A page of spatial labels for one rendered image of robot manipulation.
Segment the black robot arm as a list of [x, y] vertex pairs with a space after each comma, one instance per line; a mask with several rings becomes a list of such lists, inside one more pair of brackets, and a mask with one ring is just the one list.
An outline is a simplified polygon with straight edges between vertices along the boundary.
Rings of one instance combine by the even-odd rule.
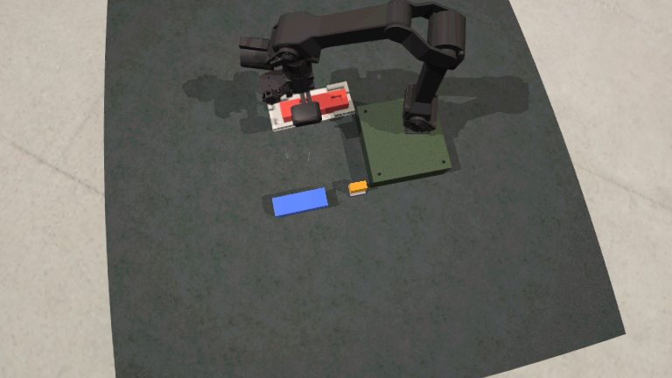
[[[411, 28], [417, 17], [429, 19], [427, 42]], [[423, 61], [417, 84], [407, 84], [404, 91], [402, 125], [406, 134], [430, 134], [437, 128], [436, 92], [445, 72], [465, 59], [466, 17], [441, 3], [390, 0], [324, 16], [286, 13], [273, 26], [270, 39], [241, 36], [240, 65], [271, 71], [260, 75], [258, 84], [263, 101], [274, 105], [284, 95], [292, 97], [284, 73], [293, 79], [305, 77], [312, 63], [319, 63], [322, 49], [383, 39], [400, 43]], [[274, 70], [280, 66], [283, 69]]]

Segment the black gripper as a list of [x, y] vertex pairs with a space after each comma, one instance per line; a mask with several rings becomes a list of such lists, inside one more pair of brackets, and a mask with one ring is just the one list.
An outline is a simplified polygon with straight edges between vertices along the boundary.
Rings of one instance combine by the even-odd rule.
[[[314, 76], [311, 71], [303, 78], [293, 79], [284, 73], [286, 84], [289, 84], [291, 93], [300, 95], [301, 103], [290, 106], [290, 113], [295, 127], [305, 126], [322, 121], [322, 115], [318, 101], [312, 101], [310, 90], [314, 87]], [[306, 94], [306, 99], [305, 99]]]

